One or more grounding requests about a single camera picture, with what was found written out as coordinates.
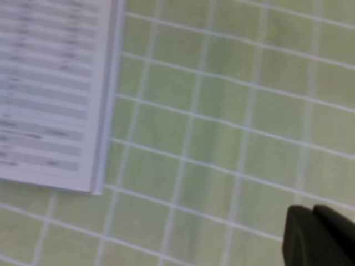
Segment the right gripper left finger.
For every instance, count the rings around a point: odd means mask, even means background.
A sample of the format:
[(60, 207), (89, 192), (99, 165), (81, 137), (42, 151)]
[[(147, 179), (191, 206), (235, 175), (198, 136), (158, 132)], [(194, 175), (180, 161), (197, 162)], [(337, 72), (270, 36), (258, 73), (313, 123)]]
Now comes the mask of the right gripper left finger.
[(282, 255), (287, 266), (354, 265), (337, 245), (313, 209), (293, 205), (287, 210)]

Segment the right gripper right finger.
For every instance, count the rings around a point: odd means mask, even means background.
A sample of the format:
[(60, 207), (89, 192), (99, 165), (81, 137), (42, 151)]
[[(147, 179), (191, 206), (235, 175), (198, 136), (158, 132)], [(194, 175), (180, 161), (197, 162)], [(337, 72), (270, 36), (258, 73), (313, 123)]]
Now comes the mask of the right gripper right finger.
[(354, 257), (354, 222), (325, 205), (315, 205), (313, 213), (341, 250), (348, 257)]

